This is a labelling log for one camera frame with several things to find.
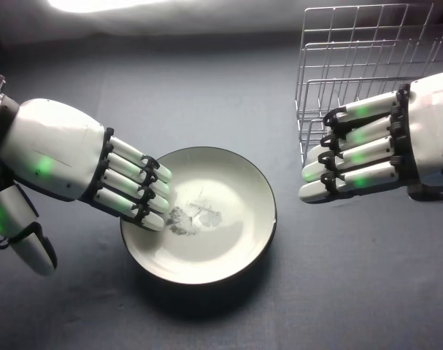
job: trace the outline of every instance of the plate rim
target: plate rim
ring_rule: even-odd
[[[160,279],[161,281],[166,281],[169,283],[173,283],[173,284],[177,284],[177,285],[182,285],[182,286],[215,286],[218,284],[222,284],[225,283],[227,281],[230,281],[232,279],[235,279],[236,277],[242,275],[243,273],[245,273],[247,270],[251,269],[251,267],[253,267],[257,261],[259,261],[262,256],[265,255],[265,253],[269,250],[269,247],[271,246],[271,243],[273,241],[273,238],[275,236],[276,230],[277,230],[277,224],[278,224],[278,210],[277,210],[277,201],[276,198],[274,197],[274,192],[273,189],[271,188],[270,182],[268,181],[268,179],[266,178],[265,174],[262,173],[262,171],[254,164],[252,163],[250,160],[248,160],[246,157],[241,156],[239,153],[233,152],[229,149],[224,149],[224,148],[220,148],[220,147],[211,147],[211,146],[194,146],[194,147],[185,147],[185,148],[181,148],[181,149],[176,149],[175,151],[172,151],[170,153],[166,153],[165,155],[162,155],[161,157],[159,157],[157,159],[157,161],[159,161],[161,158],[164,158],[168,155],[171,155],[175,152],[180,152],[180,151],[184,151],[187,149],[196,149],[196,148],[207,148],[207,149],[218,149],[224,152],[229,152],[229,153],[233,153],[234,155],[237,155],[238,157],[246,160],[248,163],[252,164],[252,166],[257,169],[257,171],[260,173],[260,175],[265,179],[266,184],[268,185],[269,189],[270,189],[270,193],[271,196],[273,197],[273,207],[274,207],[274,223],[271,227],[271,232],[270,232],[270,236],[268,241],[265,243],[265,246],[262,248],[262,250],[260,251],[260,253],[258,253],[258,255],[255,257],[254,260],[252,260],[249,264],[247,264],[245,267],[243,267],[241,270],[237,271],[236,273],[233,273],[230,276],[227,276],[223,279],[218,279],[216,281],[211,281],[211,282],[203,282],[203,283],[184,283],[184,282],[178,282],[178,281],[172,281],[170,279],[165,279],[163,277],[157,276],[154,273],[150,272],[149,270],[147,270],[145,267],[142,266],[142,264],[140,264],[140,262],[137,261],[137,259],[132,255],[132,253],[130,252],[128,246],[127,246],[127,242],[126,239],[124,238],[124,232],[123,232],[123,228],[122,228],[122,224],[123,224],[123,219],[120,218],[120,222],[119,222],[119,228],[120,228],[120,235],[122,237],[122,240],[124,242],[124,245],[126,246],[127,252],[128,254],[132,257],[132,259],[148,274],[150,274],[153,277],[156,277],[157,279]]]

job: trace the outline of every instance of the dark gray fabric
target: dark gray fabric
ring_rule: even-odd
[[[0,52],[12,98],[75,106],[154,157],[237,152],[265,174],[278,208],[249,279],[204,291],[143,273],[116,218],[26,189],[58,270],[43,279],[0,251],[0,350],[443,349],[443,203],[404,189],[316,206],[297,198],[297,47],[281,36],[98,38]]]

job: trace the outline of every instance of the wire basket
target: wire basket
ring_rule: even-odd
[[[327,133],[328,110],[441,72],[442,5],[306,9],[296,84],[302,165]]]

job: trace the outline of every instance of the robot's right hand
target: robot's right hand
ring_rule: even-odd
[[[3,84],[0,77],[0,210],[6,214],[5,220],[16,224],[0,222],[0,228],[10,227],[9,232],[0,229],[0,234],[12,247],[29,236],[31,240],[32,233],[42,237],[42,233],[33,232],[38,231],[35,225],[33,229],[30,226],[35,215],[16,217],[19,207],[36,210],[24,193],[24,201],[17,195],[9,199],[15,192],[14,180],[62,201],[86,202],[147,230],[163,229],[161,215],[169,212],[169,169],[73,107],[47,99],[18,105],[1,93]],[[34,246],[23,244],[23,251],[29,252],[19,255],[35,271],[47,274],[48,268],[33,266],[42,265],[37,260],[45,256],[33,252]],[[51,262],[55,259],[49,253],[46,256]]]
[[[443,193],[443,73],[331,110],[299,197],[322,203],[403,185]]]

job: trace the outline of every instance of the plate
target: plate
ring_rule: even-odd
[[[178,284],[237,275],[268,248],[277,209],[265,176],[240,155],[212,147],[180,149],[158,160],[172,172],[166,227],[150,232],[120,221],[132,257]]]

